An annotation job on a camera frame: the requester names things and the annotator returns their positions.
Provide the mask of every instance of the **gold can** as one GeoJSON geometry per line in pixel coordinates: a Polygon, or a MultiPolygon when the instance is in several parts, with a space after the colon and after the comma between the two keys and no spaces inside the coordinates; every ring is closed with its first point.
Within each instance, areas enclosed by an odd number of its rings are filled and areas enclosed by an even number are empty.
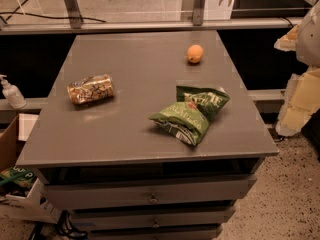
{"type": "Polygon", "coordinates": [[[73,104],[83,104],[114,96],[112,78],[107,74],[72,82],[67,89],[73,104]]]}

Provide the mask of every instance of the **drawer knob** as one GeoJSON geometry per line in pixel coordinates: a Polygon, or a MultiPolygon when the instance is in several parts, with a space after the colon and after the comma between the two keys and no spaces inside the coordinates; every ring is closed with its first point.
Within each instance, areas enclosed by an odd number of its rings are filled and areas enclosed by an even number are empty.
{"type": "Polygon", "coordinates": [[[160,225],[158,224],[158,222],[156,220],[153,221],[152,228],[160,228],[160,225]]]}
{"type": "Polygon", "coordinates": [[[149,199],[150,204],[157,204],[159,202],[159,199],[156,198],[156,195],[154,193],[151,194],[151,197],[149,199]]]}

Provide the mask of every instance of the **green bag in box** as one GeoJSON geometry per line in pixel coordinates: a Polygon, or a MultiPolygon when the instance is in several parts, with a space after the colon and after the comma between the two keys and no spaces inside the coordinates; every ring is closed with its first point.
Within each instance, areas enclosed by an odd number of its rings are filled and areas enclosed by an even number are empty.
{"type": "Polygon", "coordinates": [[[197,146],[209,123],[230,100],[222,88],[177,86],[177,101],[152,115],[161,128],[181,141],[197,146]]]}

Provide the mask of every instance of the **bottle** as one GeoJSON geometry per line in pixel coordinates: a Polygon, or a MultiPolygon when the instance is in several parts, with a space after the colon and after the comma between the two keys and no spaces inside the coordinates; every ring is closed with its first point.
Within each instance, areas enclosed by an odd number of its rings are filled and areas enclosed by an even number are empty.
{"type": "Polygon", "coordinates": [[[7,76],[0,75],[1,84],[3,87],[2,93],[4,97],[7,99],[9,104],[15,109],[24,107],[27,104],[27,102],[24,99],[22,93],[20,92],[17,86],[10,84],[7,80],[4,79],[4,77],[7,76]]]}

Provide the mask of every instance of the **floor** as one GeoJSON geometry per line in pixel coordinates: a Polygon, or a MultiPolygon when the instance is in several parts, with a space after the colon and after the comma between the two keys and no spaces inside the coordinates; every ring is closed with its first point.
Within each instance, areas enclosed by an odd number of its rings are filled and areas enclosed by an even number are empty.
{"type": "MultiPolygon", "coordinates": [[[[181,2],[182,0],[144,0],[143,3],[140,0],[79,0],[79,6],[84,17],[130,22],[137,19],[180,20],[181,2]],[[108,8],[108,13],[103,12],[103,8],[108,8]]],[[[0,11],[12,11],[18,6],[16,0],[0,0],[0,11]]],[[[227,17],[227,5],[222,6],[225,8],[222,17],[227,17]]],[[[62,0],[29,0],[23,8],[25,12],[67,16],[62,0]]],[[[8,23],[65,21],[16,15],[11,17],[8,23]]],[[[277,145],[279,155],[267,158],[258,169],[257,183],[245,198],[236,202],[236,212],[229,222],[223,225],[218,240],[320,239],[319,153],[301,134],[285,139],[277,145]]],[[[33,226],[33,222],[2,218],[0,240],[27,240],[33,226]]],[[[42,233],[47,240],[66,239],[56,235],[53,225],[46,225],[42,233]]]]}

